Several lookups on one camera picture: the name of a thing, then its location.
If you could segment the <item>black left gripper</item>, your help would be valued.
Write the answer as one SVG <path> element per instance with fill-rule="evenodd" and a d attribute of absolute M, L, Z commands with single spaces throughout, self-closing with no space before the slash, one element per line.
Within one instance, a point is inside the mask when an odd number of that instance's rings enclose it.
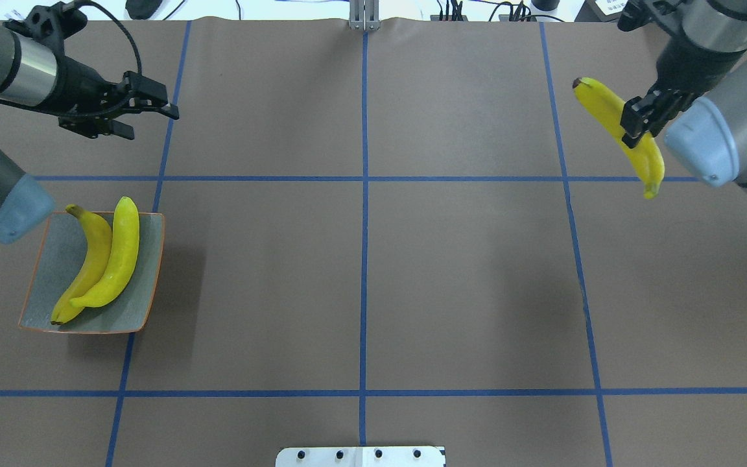
<path fill-rule="evenodd" d="M 118 87 L 71 57 L 57 56 L 57 65 L 53 110 L 78 114 L 58 118 L 60 127 L 75 128 L 77 135 L 90 139 L 117 136 L 133 141 L 136 138 L 134 128 L 116 121 L 116 117 L 154 112 L 169 119 L 179 119 L 178 106 L 169 100 L 166 86 L 139 72 L 125 71 Z M 81 116 L 91 113 L 98 115 Z"/>

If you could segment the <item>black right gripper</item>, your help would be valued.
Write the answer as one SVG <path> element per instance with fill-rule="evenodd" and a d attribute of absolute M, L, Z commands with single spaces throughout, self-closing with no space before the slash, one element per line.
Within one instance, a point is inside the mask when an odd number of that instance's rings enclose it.
<path fill-rule="evenodd" d="M 655 83 L 644 97 L 634 97 L 622 108 L 623 144 L 634 149 L 646 134 L 659 136 L 677 115 L 691 107 L 696 96 L 715 88 L 743 55 L 744 51 L 714 51 L 688 39 L 670 39 L 656 60 Z"/>

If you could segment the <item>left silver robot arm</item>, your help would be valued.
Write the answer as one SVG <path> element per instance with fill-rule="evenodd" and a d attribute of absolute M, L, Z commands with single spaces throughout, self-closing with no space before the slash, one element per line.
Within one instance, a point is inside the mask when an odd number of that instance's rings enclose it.
<path fill-rule="evenodd" d="M 130 44 L 134 66 L 118 80 L 71 56 L 66 41 L 84 30 L 85 9 L 99 11 L 121 31 Z M 143 60 L 128 27 L 95 1 L 60 1 L 38 5 L 23 19 L 0 23 L 0 116 L 12 115 L 2 129 L 17 145 L 18 137 L 38 139 L 36 123 L 56 124 L 92 141 L 117 136 L 128 141 L 134 128 L 124 115 L 157 113 L 179 118 L 174 98 L 162 82 L 143 74 Z M 41 224 L 54 208 L 54 200 L 29 172 L 0 146 L 0 243 L 15 243 Z"/>

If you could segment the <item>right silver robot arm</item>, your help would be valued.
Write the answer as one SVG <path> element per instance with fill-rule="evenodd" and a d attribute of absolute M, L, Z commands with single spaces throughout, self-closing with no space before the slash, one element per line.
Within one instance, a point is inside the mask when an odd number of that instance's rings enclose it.
<path fill-rule="evenodd" d="M 617 26 L 649 23 L 669 41 L 655 83 L 624 104 L 617 137 L 634 148 L 663 134 L 698 180 L 747 195 L 747 1 L 628 1 Z"/>

